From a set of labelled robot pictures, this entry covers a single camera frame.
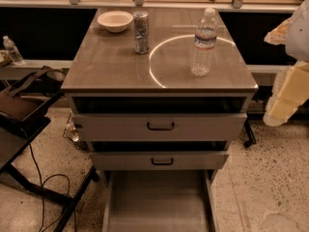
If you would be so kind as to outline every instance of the black cable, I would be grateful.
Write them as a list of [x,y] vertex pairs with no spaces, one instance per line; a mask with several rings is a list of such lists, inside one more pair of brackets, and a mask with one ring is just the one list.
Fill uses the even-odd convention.
[[[22,126],[19,126],[21,131],[24,133],[25,137],[26,137],[26,140],[29,141],[29,137],[28,137],[28,134],[26,133],[26,131],[23,129]],[[40,179],[40,187],[41,187],[41,191],[42,191],[42,225],[39,229],[39,232],[43,232],[43,231],[46,231],[46,229],[48,229],[50,226],[52,226],[54,223],[56,223],[62,215],[60,215],[58,218],[56,218],[54,221],[52,221],[49,225],[47,225],[47,227],[44,227],[44,220],[45,220],[45,199],[44,199],[44,195],[43,195],[43,187],[44,185],[46,184],[46,182],[48,180],[50,180],[51,178],[54,178],[54,177],[65,177],[67,180],[68,180],[68,190],[67,190],[67,193],[63,194],[63,195],[66,195],[67,197],[71,198],[70,197],[70,178],[65,175],[65,174],[54,174],[54,175],[51,175],[49,177],[47,177],[44,181],[42,181],[42,174],[41,174],[41,171],[40,171],[40,168],[39,168],[39,165],[36,161],[36,158],[34,156],[34,153],[33,153],[33,148],[32,148],[32,145],[31,143],[29,143],[29,148],[30,148],[30,153],[31,153],[31,158],[33,160],[33,162],[35,163],[36,165],[36,168],[37,168],[37,171],[38,171],[38,174],[39,174],[39,179]],[[77,231],[77,227],[76,227],[76,212],[75,212],[75,209],[74,209],[74,230],[75,232]]]
[[[24,133],[25,137],[26,137],[26,140],[29,142],[30,139],[28,137],[28,134],[27,132],[23,129],[23,127],[21,125],[19,125],[19,128],[21,129],[21,131]],[[45,214],[44,214],[44,210],[45,210],[45,200],[44,200],[44,195],[43,195],[43,185],[42,185],[42,174],[41,174],[41,171],[40,171],[40,168],[39,168],[39,165],[36,161],[36,158],[33,154],[33,148],[32,148],[32,145],[31,143],[29,143],[29,148],[30,148],[30,153],[31,153],[31,158],[33,160],[33,162],[35,163],[36,165],[36,168],[37,168],[37,171],[38,171],[38,174],[39,174],[39,180],[40,180],[40,187],[41,187],[41,192],[42,192],[42,225],[41,225],[41,228],[39,231],[41,231],[41,229],[43,228],[43,225],[44,225],[44,217],[45,217]]]

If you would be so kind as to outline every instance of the speckled floor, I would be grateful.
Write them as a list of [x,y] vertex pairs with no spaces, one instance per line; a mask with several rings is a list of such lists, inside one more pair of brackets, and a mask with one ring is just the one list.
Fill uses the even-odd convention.
[[[51,107],[51,124],[33,142],[34,156],[42,178],[65,174],[74,195],[91,166],[87,151],[77,150],[63,137],[70,111]],[[243,147],[243,131],[230,148],[230,157],[219,170],[212,194],[221,232],[309,231],[309,145],[307,125],[270,128],[254,123],[257,144]],[[38,172],[27,149],[14,166],[34,183]],[[51,178],[45,186],[68,191],[66,178]],[[64,231],[99,232],[102,227],[106,187],[103,180],[91,182]],[[40,231],[42,200],[0,183],[0,231]],[[45,202],[44,228],[61,214],[58,205]],[[51,225],[45,231],[53,231]]]

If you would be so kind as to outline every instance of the caster wheel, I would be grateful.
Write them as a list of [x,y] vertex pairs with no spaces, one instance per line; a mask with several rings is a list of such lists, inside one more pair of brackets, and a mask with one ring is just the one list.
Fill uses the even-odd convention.
[[99,175],[98,175],[98,173],[94,173],[94,174],[93,174],[92,180],[93,180],[94,182],[98,182],[98,180],[99,180]]
[[244,142],[244,144],[243,144],[243,146],[244,146],[245,148],[249,148],[251,145],[252,145],[252,142],[251,142],[250,140]]

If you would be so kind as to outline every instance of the drawer handle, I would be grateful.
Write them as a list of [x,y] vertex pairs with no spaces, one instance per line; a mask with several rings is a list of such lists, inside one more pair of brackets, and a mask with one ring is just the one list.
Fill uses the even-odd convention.
[[156,127],[154,125],[152,125],[151,123],[147,122],[147,129],[150,131],[172,131],[175,127],[175,123],[172,122],[171,125],[169,125],[168,127]]
[[157,161],[155,162],[155,159],[152,159],[152,165],[155,166],[168,166],[172,165],[174,163],[174,159],[170,158],[169,160],[162,160],[161,162]]

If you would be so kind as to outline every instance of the bottle label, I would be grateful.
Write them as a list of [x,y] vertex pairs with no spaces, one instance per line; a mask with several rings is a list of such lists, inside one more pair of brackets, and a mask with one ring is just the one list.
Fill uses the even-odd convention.
[[204,50],[213,49],[216,43],[216,36],[212,38],[202,38],[195,36],[194,44],[196,47]]

